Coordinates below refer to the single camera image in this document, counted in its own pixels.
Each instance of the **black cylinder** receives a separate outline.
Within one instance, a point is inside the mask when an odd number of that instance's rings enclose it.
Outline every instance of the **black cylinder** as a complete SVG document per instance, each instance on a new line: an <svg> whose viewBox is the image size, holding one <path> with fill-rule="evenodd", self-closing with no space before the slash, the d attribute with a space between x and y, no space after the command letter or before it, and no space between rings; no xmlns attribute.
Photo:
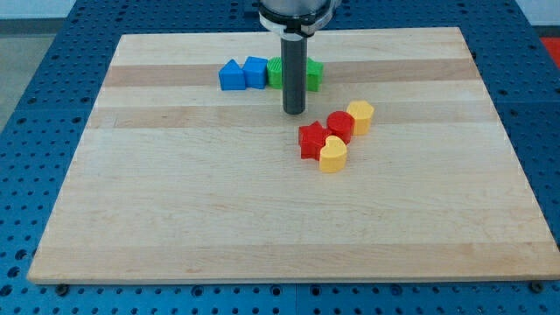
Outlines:
<svg viewBox="0 0 560 315"><path fill-rule="evenodd" d="M281 40L283 111L298 115L305 110L307 39Z"/></svg>

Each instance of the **red circle block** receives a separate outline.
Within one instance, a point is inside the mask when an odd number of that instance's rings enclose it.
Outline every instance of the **red circle block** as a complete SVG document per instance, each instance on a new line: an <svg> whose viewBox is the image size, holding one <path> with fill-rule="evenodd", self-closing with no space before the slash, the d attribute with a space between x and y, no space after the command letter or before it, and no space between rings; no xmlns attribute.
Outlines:
<svg viewBox="0 0 560 315"><path fill-rule="evenodd" d="M326 127L345 144L349 144L354 132L354 118L345 111L335 111L326 118Z"/></svg>

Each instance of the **red star block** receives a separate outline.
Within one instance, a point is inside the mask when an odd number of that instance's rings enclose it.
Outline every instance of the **red star block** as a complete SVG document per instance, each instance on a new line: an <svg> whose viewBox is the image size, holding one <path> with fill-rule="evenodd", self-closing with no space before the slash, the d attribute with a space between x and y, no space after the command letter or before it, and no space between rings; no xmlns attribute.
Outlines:
<svg viewBox="0 0 560 315"><path fill-rule="evenodd" d="M349 144L354 132L354 118L347 112L335 111L326 118L326 127L345 144Z"/></svg>
<svg viewBox="0 0 560 315"><path fill-rule="evenodd" d="M331 134L332 132L329 129L321 126L321 122L299 127L301 158L315 158L319 161L321 149L325 146L325 139Z"/></svg>

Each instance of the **wooden cutting board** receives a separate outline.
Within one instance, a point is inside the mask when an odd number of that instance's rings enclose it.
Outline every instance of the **wooden cutting board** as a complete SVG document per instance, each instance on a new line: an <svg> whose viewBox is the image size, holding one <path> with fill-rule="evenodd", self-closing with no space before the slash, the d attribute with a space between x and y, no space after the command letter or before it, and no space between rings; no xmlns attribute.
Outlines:
<svg viewBox="0 0 560 315"><path fill-rule="evenodd" d="M125 35L28 277L38 284L548 279L560 253L457 28L322 31L322 91L219 90L271 33ZM354 99L346 169L298 126Z"/></svg>

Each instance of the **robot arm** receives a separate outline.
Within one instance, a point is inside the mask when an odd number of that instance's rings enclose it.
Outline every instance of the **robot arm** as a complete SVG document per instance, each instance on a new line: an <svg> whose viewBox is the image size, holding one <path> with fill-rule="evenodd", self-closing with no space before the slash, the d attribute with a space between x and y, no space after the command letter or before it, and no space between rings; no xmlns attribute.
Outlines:
<svg viewBox="0 0 560 315"><path fill-rule="evenodd" d="M340 0L260 0L262 26L280 36L283 109L291 115L305 110L307 38L325 27Z"/></svg>

